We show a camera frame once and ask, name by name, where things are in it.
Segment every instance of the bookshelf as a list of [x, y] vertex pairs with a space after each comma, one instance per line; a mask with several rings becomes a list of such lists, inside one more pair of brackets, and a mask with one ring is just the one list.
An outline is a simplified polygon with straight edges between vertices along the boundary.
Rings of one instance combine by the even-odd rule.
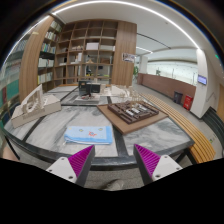
[[[55, 87], [94, 78], [111, 84], [117, 27], [118, 21], [104, 19], [65, 24], [56, 47]], [[98, 46], [89, 50], [87, 44], [92, 43]]]
[[[52, 27], [54, 21], [62, 29]], [[40, 83], [44, 92], [94, 78], [104, 84], [131, 85], [134, 64], [122, 61], [122, 53], [135, 54], [136, 24], [108, 19], [63, 24], [49, 16], [33, 31], [21, 63], [20, 101]]]
[[[121, 57], [122, 53], [135, 54], [136, 36], [137, 25], [124, 21], [93, 19], [65, 24], [56, 47], [54, 87], [94, 78], [104, 84], [131, 85], [134, 64], [122, 62]], [[94, 43], [98, 44], [95, 49], [87, 48]]]
[[40, 84], [43, 92], [54, 88], [55, 52], [63, 25], [59, 19], [48, 16], [33, 29], [21, 63], [20, 102]]
[[19, 97], [19, 75], [24, 49], [30, 38], [31, 31], [26, 34], [12, 49], [3, 64], [0, 73], [0, 120], [6, 123], [11, 118], [12, 102]]
[[54, 88], [54, 63], [56, 45], [59, 41], [63, 24], [54, 18], [44, 36], [38, 61], [37, 85], [42, 84], [43, 92]]

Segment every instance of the ceiling light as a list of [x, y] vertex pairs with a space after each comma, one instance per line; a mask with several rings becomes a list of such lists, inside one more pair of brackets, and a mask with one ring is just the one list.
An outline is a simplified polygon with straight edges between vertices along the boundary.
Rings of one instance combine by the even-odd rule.
[[133, 3], [129, 3], [129, 2], [122, 2], [122, 1], [89, 1], [89, 2], [83, 2], [83, 3], [78, 3], [78, 4], [74, 4], [74, 5], [70, 5], [68, 7], [65, 7], [63, 9], [59, 9], [57, 10], [56, 12], [53, 12], [52, 14], [53, 15], [56, 15], [57, 13], [59, 12], [63, 12], [67, 9], [70, 9], [70, 8], [74, 8], [74, 7], [78, 7], [78, 6], [82, 6], [82, 5], [90, 5], [90, 4], [97, 4], [97, 3], [112, 3], [112, 4], [121, 4], [121, 5], [129, 5], [129, 6], [133, 6], [133, 7], [136, 7], [136, 8], [139, 8], [139, 9], [143, 9], [145, 11], [148, 11], [148, 12], [151, 12], [163, 19], [165, 19], [166, 21], [168, 21], [169, 23], [173, 24], [177, 29], [179, 29], [188, 39], [190, 39], [190, 41], [194, 44], [194, 46], [198, 49], [199, 46], [194, 42], [194, 40], [180, 27], [178, 26], [176, 23], [174, 23], [172, 20], [168, 19], [167, 17], [163, 16], [162, 14], [152, 10], [152, 9], [149, 9], [147, 7], [144, 7], [144, 6], [141, 6], [141, 5], [137, 5], [137, 4], [133, 4]]
[[146, 50], [146, 49], [141, 48], [141, 47], [136, 47], [136, 48], [141, 49], [141, 50], [143, 50], [143, 51], [148, 51], [148, 52], [150, 52], [151, 54], [153, 53], [152, 51]]

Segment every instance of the wooden tray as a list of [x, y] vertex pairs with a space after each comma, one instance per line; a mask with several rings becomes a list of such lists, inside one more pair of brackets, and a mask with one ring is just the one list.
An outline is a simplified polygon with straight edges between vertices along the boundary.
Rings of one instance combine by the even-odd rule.
[[97, 107], [104, 114], [104, 116], [107, 117], [107, 119], [124, 135], [127, 134], [127, 133], [130, 133], [130, 132], [133, 132], [133, 131], [137, 131], [141, 128], [144, 128], [146, 126], [154, 124], [154, 123], [156, 123], [156, 122], [158, 122], [158, 121], [160, 121], [160, 120], [162, 120], [166, 117], [169, 117], [168, 114], [159, 110], [158, 115], [146, 118], [144, 120], [135, 122], [133, 124], [127, 124], [124, 120], [119, 118], [115, 113], [110, 111], [107, 108], [107, 105], [108, 104], [97, 105]]

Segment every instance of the decorative object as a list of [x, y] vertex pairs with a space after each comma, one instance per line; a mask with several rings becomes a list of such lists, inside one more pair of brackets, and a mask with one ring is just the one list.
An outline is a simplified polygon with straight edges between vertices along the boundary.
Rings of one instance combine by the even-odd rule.
[[133, 87], [132, 87], [132, 86], [129, 86], [129, 87], [128, 87], [128, 91], [129, 91], [129, 96], [132, 97], [132, 94], [133, 94]]
[[54, 95], [43, 97], [42, 84], [34, 89], [17, 106], [11, 118], [14, 128], [24, 125], [37, 118], [61, 110], [61, 103]]
[[72, 47], [72, 50], [75, 50], [75, 51], [81, 51], [83, 50], [83, 46], [75, 46], [75, 47]]
[[92, 59], [90, 58], [86, 63], [88, 63], [88, 64], [93, 64], [94, 62], [93, 62]]
[[104, 93], [105, 88], [106, 88], [106, 84], [101, 84], [100, 85], [100, 93], [101, 94]]
[[121, 117], [117, 116], [114, 112], [108, 109], [108, 105], [112, 104], [103, 104], [103, 105], [97, 105], [97, 108], [104, 114], [104, 116], [122, 133], [122, 134], [128, 134], [133, 131], [137, 131], [141, 128], [144, 128], [148, 125], [154, 124], [169, 115], [164, 113], [163, 111], [151, 106], [150, 104], [147, 105], [147, 107], [150, 107], [152, 109], [158, 110], [159, 114], [156, 116], [152, 116], [143, 120], [140, 120], [138, 122], [134, 122], [132, 124], [126, 123]]
[[82, 53], [78, 53], [78, 61], [82, 61]]
[[100, 63], [110, 64], [110, 59], [109, 58], [100, 58]]
[[132, 124], [159, 114], [158, 110], [143, 101], [139, 102], [136, 108], [133, 108], [132, 105], [130, 101], [126, 101], [124, 103], [108, 104], [108, 109], [127, 124]]
[[112, 86], [112, 95], [120, 95], [120, 93], [124, 93], [124, 90], [120, 89], [119, 87]]
[[104, 94], [109, 94], [109, 90], [107, 88], [104, 89]]
[[158, 68], [158, 70], [156, 70], [156, 75], [160, 76], [160, 73], [161, 73], [161, 71]]
[[138, 75], [138, 66], [134, 67], [133, 75], [137, 76]]
[[128, 54], [128, 53], [123, 53], [122, 54], [122, 60], [127, 61], [127, 62], [131, 62], [131, 63], [135, 63], [135, 55]]
[[98, 50], [99, 43], [87, 43], [86, 50]]

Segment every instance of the ceiling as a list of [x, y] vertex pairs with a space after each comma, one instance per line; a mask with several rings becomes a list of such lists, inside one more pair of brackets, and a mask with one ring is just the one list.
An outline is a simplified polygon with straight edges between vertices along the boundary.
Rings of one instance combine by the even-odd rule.
[[[79, 0], [76, 1], [75, 4], [83, 2], [88, 1]], [[124, 0], [123, 2], [135, 3], [158, 10], [155, 7], [158, 3], [155, 1]], [[194, 47], [192, 42], [183, 33], [181, 33], [172, 24], [169, 24], [164, 18], [133, 6], [117, 5], [112, 3], [90, 4], [70, 8], [58, 13], [57, 16], [65, 23], [96, 18], [124, 20], [136, 23], [137, 33], [146, 36], [137, 35], [137, 46], [150, 51], [166, 50], [169, 49], [168, 47]], [[145, 53], [147, 52], [144, 50], [136, 49], [137, 55]]]
[[[155, 13], [136, 8], [129, 5], [103, 3], [97, 0], [78, 0], [68, 1], [62, 8], [85, 3], [100, 2], [98, 4], [88, 4], [69, 8], [65, 11], [56, 13], [64, 23], [85, 19], [115, 19], [124, 20], [137, 24], [137, 47], [153, 51], [148, 54], [147, 51], [136, 49], [136, 55], [146, 55], [149, 60], [184, 60], [197, 62], [196, 47], [192, 41], [185, 35], [189, 35], [208, 56], [213, 69], [219, 77], [223, 76], [220, 62], [215, 57], [216, 52], [206, 39], [203, 33], [182, 14], [154, 0], [121, 0], [125, 3], [138, 4], [147, 7]], [[181, 27], [185, 34], [179, 30], [174, 22]]]

